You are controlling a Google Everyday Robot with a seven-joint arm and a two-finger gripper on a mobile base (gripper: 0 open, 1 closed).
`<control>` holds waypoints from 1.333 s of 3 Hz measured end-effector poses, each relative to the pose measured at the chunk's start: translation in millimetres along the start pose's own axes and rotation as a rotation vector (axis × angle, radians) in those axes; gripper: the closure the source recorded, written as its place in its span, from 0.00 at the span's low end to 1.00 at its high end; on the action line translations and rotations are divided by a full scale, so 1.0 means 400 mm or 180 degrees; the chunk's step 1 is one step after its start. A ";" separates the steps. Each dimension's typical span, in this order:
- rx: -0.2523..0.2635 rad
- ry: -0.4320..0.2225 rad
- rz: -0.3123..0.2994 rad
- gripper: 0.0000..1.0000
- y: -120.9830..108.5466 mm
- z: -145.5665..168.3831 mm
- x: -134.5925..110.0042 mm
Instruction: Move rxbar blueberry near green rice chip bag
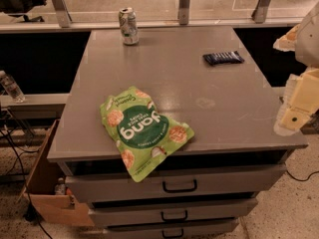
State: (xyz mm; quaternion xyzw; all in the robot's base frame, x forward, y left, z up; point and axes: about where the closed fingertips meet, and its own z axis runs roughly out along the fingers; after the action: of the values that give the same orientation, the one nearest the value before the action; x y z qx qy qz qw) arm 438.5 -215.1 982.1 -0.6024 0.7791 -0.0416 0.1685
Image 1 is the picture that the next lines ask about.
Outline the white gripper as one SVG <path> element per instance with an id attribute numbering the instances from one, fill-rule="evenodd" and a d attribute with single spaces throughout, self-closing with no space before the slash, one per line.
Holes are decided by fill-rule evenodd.
<path id="1" fill-rule="evenodd" d="M 294 52 L 298 62 L 307 68 L 300 76 L 291 74 L 286 82 L 274 131 L 281 136 L 296 133 L 319 110 L 319 2 L 299 25 L 277 39 L 273 48 Z"/>

